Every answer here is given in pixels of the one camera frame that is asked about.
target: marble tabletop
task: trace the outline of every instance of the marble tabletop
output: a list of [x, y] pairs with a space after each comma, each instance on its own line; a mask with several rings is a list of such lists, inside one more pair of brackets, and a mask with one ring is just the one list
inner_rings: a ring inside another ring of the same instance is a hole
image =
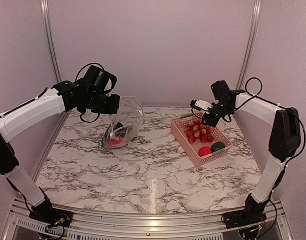
[[171, 133], [170, 120], [187, 108], [144, 107], [138, 135], [125, 147], [104, 149], [109, 118], [83, 123], [70, 113], [37, 180], [54, 204], [82, 209], [174, 214], [241, 207], [260, 179], [235, 120], [218, 128], [229, 153], [194, 167]]

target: perforated basket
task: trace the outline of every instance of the perforated basket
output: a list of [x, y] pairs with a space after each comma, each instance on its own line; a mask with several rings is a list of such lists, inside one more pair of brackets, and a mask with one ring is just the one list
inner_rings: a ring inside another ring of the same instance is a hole
[[[203, 113], [196, 114], [199, 117], [203, 116]], [[197, 120], [193, 114], [183, 115], [181, 117], [175, 118], [171, 120], [171, 130], [176, 140], [181, 144], [184, 151], [187, 153], [188, 157], [192, 160], [193, 164], [196, 167], [199, 167], [203, 164], [209, 163], [224, 156], [227, 153], [227, 150], [232, 147], [232, 143], [223, 135], [223, 133], [218, 130], [216, 127], [212, 127], [212, 136], [214, 137], [214, 142], [202, 143], [199, 139], [196, 140], [195, 143], [190, 144], [188, 142], [188, 138], [186, 133], [184, 132], [184, 127], [188, 125], [190, 121]], [[210, 147], [216, 142], [222, 142], [225, 144], [225, 148], [219, 151], [213, 152], [204, 157], [200, 157], [198, 155], [198, 151], [202, 147]]]

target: vent grille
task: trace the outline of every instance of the vent grille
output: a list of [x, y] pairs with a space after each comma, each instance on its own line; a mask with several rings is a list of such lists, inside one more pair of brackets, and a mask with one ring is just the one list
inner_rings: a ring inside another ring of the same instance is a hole
[[[26, 229], [30, 229], [35, 232], [39, 232], [41, 234], [50, 234], [50, 235], [55, 235], [56, 231], [52, 229], [46, 228], [46, 224], [32, 221], [30, 219], [24, 219], [24, 218], [18, 218], [17, 220], [17, 225]], [[76, 232], [78, 230], [72, 230], [70, 228], [65, 228], [65, 239], [68, 240], [126, 240], [128, 238], [116, 238], [116, 237], [104, 237], [104, 236], [98, 236], [98, 235], [93, 235], [93, 234], [87, 234], [87, 233], [79, 233]], [[205, 236], [200, 236], [198, 238], [172, 238], [172, 240], [224, 240], [223, 234], [213, 234], [213, 235], [205, 235]]]

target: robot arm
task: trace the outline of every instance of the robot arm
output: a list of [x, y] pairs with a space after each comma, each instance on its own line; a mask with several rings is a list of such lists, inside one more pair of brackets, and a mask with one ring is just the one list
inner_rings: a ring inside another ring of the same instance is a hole
[[192, 108], [206, 111], [202, 124], [215, 127], [221, 118], [243, 111], [272, 127], [268, 148], [271, 155], [258, 185], [246, 200], [245, 210], [223, 216], [228, 229], [253, 224], [260, 218], [266, 219], [264, 208], [284, 176], [287, 160], [295, 155], [300, 146], [298, 112], [294, 108], [275, 106], [242, 90], [232, 91], [225, 81], [216, 82], [211, 89], [219, 101], [217, 104], [201, 100], [191, 102]]
[[96, 114], [115, 114], [119, 96], [108, 95], [116, 84], [116, 77], [103, 69], [91, 66], [76, 82], [61, 82], [28, 102], [0, 114], [0, 174], [20, 192], [31, 205], [30, 217], [40, 221], [60, 219], [65, 212], [53, 209], [44, 192], [38, 188], [19, 163], [10, 142], [42, 120], [77, 108], [82, 115], [86, 109]]

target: red apple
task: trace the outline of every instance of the red apple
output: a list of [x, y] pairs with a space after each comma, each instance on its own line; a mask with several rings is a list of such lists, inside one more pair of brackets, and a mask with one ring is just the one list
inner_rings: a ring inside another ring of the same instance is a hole
[[190, 121], [190, 122], [188, 123], [188, 126], [192, 128], [192, 127], [195, 126], [195, 123], [194, 123], [193, 121]]
[[212, 128], [210, 126], [207, 126], [206, 131], [207, 131], [207, 134], [210, 134], [212, 132]]
[[194, 134], [194, 131], [191, 130], [186, 133], [186, 136], [189, 138], [190, 136], [193, 136], [193, 134]]
[[212, 143], [212, 142], [214, 141], [213, 136], [212, 136], [212, 135], [208, 135], [208, 136], [207, 136], [207, 141], [208, 141], [209, 143]]
[[188, 127], [186, 126], [186, 127], [184, 128], [184, 132], [187, 133], [187, 132], [189, 132], [189, 131], [191, 131], [191, 128], [190, 128], [189, 126], [188, 126]]
[[200, 140], [201, 140], [201, 142], [204, 143], [204, 144], [207, 143], [207, 136], [201, 136], [201, 139], [200, 139]]
[[200, 130], [199, 125], [195, 125], [195, 126], [193, 127], [193, 131], [194, 131], [194, 132], [197, 131], [197, 130]]
[[206, 129], [201, 129], [201, 135], [202, 135], [202, 136], [206, 136], [206, 135], [207, 135]]
[[196, 137], [197, 139], [199, 139], [199, 137], [201, 136], [201, 132], [199, 130], [194, 132], [194, 137]]
[[196, 141], [196, 138], [194, 136], [190, 136], [188, 141], [190, 144], [193, 144]]
[[209, 155], [212, 153], [212, 150], [209, 148], [209, 147], [202, 147], [199, 151], [198, 151], [198, 155], [203, 157], [203, 156], [206, 156], [206, 155]]

